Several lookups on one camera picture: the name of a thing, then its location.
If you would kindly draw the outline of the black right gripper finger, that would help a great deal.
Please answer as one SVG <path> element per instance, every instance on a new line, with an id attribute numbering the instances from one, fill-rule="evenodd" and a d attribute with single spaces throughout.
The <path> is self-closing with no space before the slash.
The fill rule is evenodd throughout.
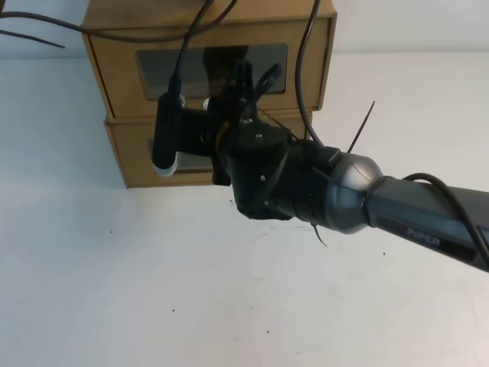
<path id="1" fill-rule="evenodd" d="M 252 117 L 257 114 L 258 100 L 275 84 L 281 73 L 282 66 L 275 63 L 261 76 L 256 87 L 252 89 L 251 97 L 244 107 L 244 117 Z"/>

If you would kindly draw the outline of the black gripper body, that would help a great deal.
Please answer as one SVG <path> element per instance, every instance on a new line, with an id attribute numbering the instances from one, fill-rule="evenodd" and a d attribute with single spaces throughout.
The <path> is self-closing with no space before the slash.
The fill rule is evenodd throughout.
<path id="1" fill-rule="evenodd" d="M 273 191 L 296 140 L 294 133 L 278 121 L 262 121 L 256 113 L 240 122 L 241 105 L 223 98 L 210 99 L 210 112 L 218 120 L 210 135 L 212 182 L 231 186 L 239 213 L 249 219 L 292 219 L 274 205 Z"/>

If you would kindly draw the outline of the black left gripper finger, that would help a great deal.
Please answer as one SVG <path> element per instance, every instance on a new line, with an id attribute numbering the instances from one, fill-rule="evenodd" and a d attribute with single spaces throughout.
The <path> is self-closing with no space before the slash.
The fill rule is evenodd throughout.
<path id="1" fill-rule="evenodd" d="M 225 84 L 225 101 L 232 115 L 241 115 L 253 96 L 252 65 L 238 60 Z"/>

